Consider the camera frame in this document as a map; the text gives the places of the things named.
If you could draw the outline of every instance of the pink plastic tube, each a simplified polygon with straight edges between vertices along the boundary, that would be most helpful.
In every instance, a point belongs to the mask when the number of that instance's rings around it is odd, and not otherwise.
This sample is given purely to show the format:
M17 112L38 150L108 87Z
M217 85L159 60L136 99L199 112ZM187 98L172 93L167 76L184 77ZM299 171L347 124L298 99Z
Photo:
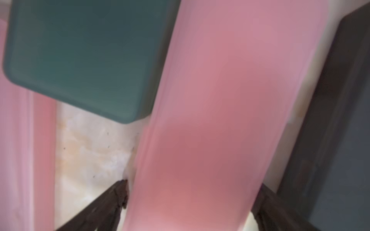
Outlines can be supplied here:
M7 23L0 19L0 63ZM54 229L56 102L0 69L0 230Z
M323 0L183 0L125 231L238 230L325 25Z

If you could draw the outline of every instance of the dirty white surface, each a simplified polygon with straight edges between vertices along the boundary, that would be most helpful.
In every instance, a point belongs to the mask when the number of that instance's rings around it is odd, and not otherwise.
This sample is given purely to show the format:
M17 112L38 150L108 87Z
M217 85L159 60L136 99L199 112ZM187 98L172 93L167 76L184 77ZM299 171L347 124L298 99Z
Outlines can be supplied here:
M58 102L55 228L122 179L148 120L123 125Z

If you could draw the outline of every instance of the teal plastic container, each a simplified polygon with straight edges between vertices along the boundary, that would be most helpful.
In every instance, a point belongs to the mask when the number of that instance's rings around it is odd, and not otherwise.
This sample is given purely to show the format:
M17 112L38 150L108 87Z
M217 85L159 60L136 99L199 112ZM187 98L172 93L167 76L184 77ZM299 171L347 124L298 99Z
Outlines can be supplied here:
M180 0L13 0L15 84L121 123L151 113Z

